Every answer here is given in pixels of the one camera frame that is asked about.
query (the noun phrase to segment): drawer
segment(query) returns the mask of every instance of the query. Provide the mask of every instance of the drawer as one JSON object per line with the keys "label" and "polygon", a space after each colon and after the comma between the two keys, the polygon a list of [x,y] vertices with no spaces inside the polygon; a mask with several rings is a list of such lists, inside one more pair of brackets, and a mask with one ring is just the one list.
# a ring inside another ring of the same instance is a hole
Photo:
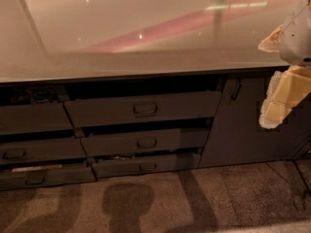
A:
{"label": "drawer", "polygon": [[65,102],[76,127],[213,117],[221,93],[188,92]]}
{"label": "drawer", "polygon": [[87,156],[204,147],[207,129],[167,129],[83,138]]}
{"label": "drawer", "polygon": [[196,168],[200,154],[184,153],[141,157],[127,160],[103,160],[93,163],[97,178],[177,171]]}
{"label": "drawer", "polygon": [[0,134],[71,129],[62,104],[0,107]]}
{"label": "drawer", "polygon": [[84,158],[78,139],[52,139],[0,144],[0,165]]}
{"label": "drawer", "polygon": [[30,188],[39,186],[62,185],[68,183],[95,182],[90,167],[85,163],[66,164],[61,168],[12,172],[0,172],[0,190]]}

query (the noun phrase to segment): open drawer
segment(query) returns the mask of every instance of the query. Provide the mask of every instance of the open drawer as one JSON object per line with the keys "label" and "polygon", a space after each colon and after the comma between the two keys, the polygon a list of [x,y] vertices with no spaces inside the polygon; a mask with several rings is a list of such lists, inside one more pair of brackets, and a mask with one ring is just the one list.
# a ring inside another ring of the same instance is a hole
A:
{"label": "open drawer", "polygon": [[65,102],[75,127],[213,117],[221,93],[200,91]]}
{"label": "open drawer", "polygon": [[92,136],[82,139],[87,156],[204,147],[208,130],[166,129]]}
{"label": "open drawer", "polygon": [[92,168],[97,178],[139,175],[196,168],[200,154],[180,153],[126,160],[97,160]]}
{"label": "open drawer", "polygon": [[50,139],[0,144],[0,165],[85,158],[78,139]]}
{"label": "open drawer", "polygon": [[38,166],[29,166],[0,171],[0,190],[96,181],[86,161],[70,164],[50,163],[45,169],[37,169]]}
{"label": "open drawer", "polygon": [[0,135],[72,129],[62,104],[0,107]]}

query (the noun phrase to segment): floor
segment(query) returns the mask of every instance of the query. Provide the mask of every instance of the floor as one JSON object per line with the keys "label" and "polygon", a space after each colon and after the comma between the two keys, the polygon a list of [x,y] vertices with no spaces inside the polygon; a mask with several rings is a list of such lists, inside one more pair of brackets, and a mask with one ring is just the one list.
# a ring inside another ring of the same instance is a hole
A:
{"label": "floor", "polygon": [[2,191],[0,232],[310,232],[304,189],[293,162],[271,162]]}

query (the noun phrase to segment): white countertop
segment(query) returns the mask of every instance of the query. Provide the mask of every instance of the white countertop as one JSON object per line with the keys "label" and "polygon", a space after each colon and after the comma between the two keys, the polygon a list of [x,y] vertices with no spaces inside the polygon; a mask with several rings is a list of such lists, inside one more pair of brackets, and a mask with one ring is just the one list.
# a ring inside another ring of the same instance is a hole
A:
{"label": "white countertop", "polygon": [[287,65],[258,50],[300,0],[0,0],[0,83]]}

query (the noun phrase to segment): drawer front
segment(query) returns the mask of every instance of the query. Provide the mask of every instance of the drawer front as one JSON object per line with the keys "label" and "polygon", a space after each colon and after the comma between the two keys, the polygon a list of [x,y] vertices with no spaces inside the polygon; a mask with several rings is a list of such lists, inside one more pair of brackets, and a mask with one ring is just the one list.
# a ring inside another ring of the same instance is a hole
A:
{"label": "drawer front", "polygon": [[2,172],[0,190],[62,185],[68,183],[95,182],[91,168],[86,165],[65,165],[60,169]]}
{"label": "drawer front", "polygon": [[129,160],[105,160],[92,164],[97,178],[126,176],[196,168],[200,154],[185,153],[141,157]]}
{"label": "drawer front", "polygon": [[221,93],[214,91],[65,102],[76,127],[213,117]]}
{"label": "drawer front", "polygon": [[0,107],[0,134],[71,129],[62,104]]}
{"label": "drawer front", "polygon": [[0,165],[85,157],[78,139],[0,144]]}
{"label": "drawer front", "polygon": [[83,138],[87,156],[204,147],[208,130],[169,129]]}

